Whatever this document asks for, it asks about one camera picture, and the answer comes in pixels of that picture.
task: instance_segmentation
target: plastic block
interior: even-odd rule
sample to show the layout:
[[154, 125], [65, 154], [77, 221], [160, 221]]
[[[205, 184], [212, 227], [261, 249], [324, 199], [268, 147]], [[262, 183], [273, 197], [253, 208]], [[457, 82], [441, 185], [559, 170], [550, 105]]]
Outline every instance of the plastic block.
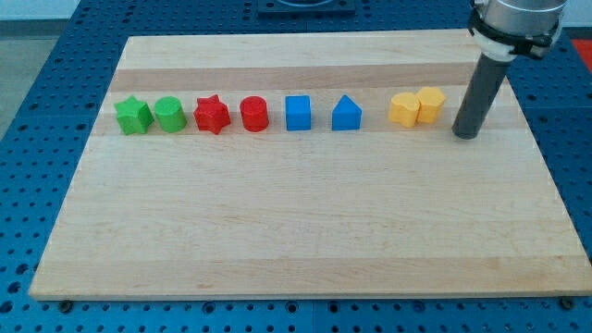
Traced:
[[265, 130], [269, 125], [267, 103], [259, 96], [249, 96], [240, 102], [242, 125], [251, 132]]
[[419, 99], [412, 92], [397, 93], [390, 99], [388, 119], [406, 128], [415, 126], [419, 114]]
[[230, 125], [228, 107], [220, 102], [218, 95], [198, 98], [193, 116], [199, 130], [209, 130], [216, 135], [223, 127]]
[[287, 130], [310, 130], [311, 127], [311, 98], [308, 95], [286, 96]]
[[148, 104], [130, 96], [124, 102], [115, 103], [117, 122], [125, 135], [132, 133], [144, 134], [154, 122]]
[[348, 95], [341, 99], [333, 109], [332, 130], [359, 130], [362, 122], [362, 109]]
[[446, 102], [446, 95], [440, 88], [424, 87], [416, 94], [419, 99], [419, 114], [417, 121], [434, 123], [442, 113], [442, 106]]
[[174, 133], [183, 130], [187, 125], [181, 101], [177, 97], [167, 96], [156, 101], [154, 113], [165, 132]]

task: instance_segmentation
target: green block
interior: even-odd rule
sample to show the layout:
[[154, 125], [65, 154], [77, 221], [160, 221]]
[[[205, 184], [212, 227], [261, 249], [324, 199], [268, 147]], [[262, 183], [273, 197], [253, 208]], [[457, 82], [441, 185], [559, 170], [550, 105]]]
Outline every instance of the green block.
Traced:
[[165, 132], [174, 133], [183, 130], [187, 125], [181, 102], [177, 97], [167, 96], [156, 101], [154, 113]]
[[125, 135], [132, 133], [145, 134], [154, 122], [148, 104], [130, 96], [126, 101], [115, 103], [117, 122]]

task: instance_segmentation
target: wood grain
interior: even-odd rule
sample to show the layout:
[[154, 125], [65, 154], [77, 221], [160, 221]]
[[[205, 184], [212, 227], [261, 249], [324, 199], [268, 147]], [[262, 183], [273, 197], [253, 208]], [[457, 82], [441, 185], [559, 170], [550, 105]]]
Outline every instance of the wood grain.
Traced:
[[[30, 294], [589, 294], [592, 267], [508, 82], [476, 140], [450, 131], [476, 56], [464, 31], [130, 38]], [[360, 68], [390, 71], [358, 80]], [[273, 75], [258, 86], [265, 70]], [[300, 70], [311, 75], [295, 77]], [[424, 82], [448, 95], [441, 119], [414, 129], [388, 122], [389, 97]], [[123, 136], [113, 103], [130, 93], [150, 105], [175, 95], [187, 117], [197, 97], [219, 93], [233, 123], [219, 136], [193, 121], [175, 134], [153, 125]], [[286, 132], [283, 98], [301, 93], [312, 97], [313, 130]], [[364, 109], [362, 129], [332, 132], [344, 93]], [[253, 94], [269, 108], [259, 133], [237, 113]]]

